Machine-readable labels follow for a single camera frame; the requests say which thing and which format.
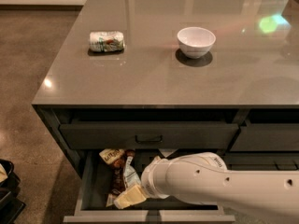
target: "brown floor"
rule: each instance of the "brown floor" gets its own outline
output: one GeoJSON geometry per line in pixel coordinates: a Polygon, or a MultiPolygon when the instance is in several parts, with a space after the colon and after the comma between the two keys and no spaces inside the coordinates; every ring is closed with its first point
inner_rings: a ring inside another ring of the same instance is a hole
{"type": "MultiPolygon", "coordinates": [[[[0,159],[14,162],[18,198],[27,205],[16,224],[57,224],[74,213],[80,180],[31,102],[77,16],[0,10],[0,159]]],[[[264,223],[240,214],[236,219],[264,223]]]]}

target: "white bowl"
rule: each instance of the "white bowl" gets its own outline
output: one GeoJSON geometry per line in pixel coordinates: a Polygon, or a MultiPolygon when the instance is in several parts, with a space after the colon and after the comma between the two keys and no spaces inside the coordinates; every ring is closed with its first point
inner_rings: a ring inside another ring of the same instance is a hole
{"type": "Polygon", "coordinates": [[[178,44],[185,56],[197,59],[212,48],[216,36],[205,28],[187,27],[178,32],[178,44]]]}

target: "floor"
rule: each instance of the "floor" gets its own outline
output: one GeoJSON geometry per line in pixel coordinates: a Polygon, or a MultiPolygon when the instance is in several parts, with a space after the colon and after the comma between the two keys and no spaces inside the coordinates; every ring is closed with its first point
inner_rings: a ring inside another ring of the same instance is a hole
{"type": "MultiPolygon", "coordinates": [[[[57,224],[72,215],[80,179],[31,107],[78,12],[0,10],[0,159],[13,161],[26,203],[16,224],[57,224]]],[[[226,209],[236,224],[263,224],[226,209]]]]}

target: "countertop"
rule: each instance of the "countertop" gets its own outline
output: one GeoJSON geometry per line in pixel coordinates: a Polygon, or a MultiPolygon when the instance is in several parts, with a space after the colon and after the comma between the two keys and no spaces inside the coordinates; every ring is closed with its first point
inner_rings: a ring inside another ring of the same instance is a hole
{"type": "Polygon", "coordinates": [[[299,107],[298,1],[87,0],[33,105],[299,107]],[[201,59],[178,48],[188,26],[216,35],[201,59]],[[89,51],[113,30],[123,52],[89,51]]]}

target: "table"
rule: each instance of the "table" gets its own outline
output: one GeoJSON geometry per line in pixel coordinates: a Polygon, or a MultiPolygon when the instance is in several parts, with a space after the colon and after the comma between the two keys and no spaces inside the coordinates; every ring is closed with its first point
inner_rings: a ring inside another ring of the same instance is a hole
{"type": "Polygon", "coordinates": [[[79,175],[85,167],[84,189],[107,147],[140,149],[139,159],[157,148],[209,150],[236,169],[295,169],[298,22],[298,0],[88,0],[33,107],[79,175]],[[217,37],[201,59],[178,48],[187,26],[217,37]],[[90,52],[89,33],[99,30],[123,32],[124,52],[90,52]]]}

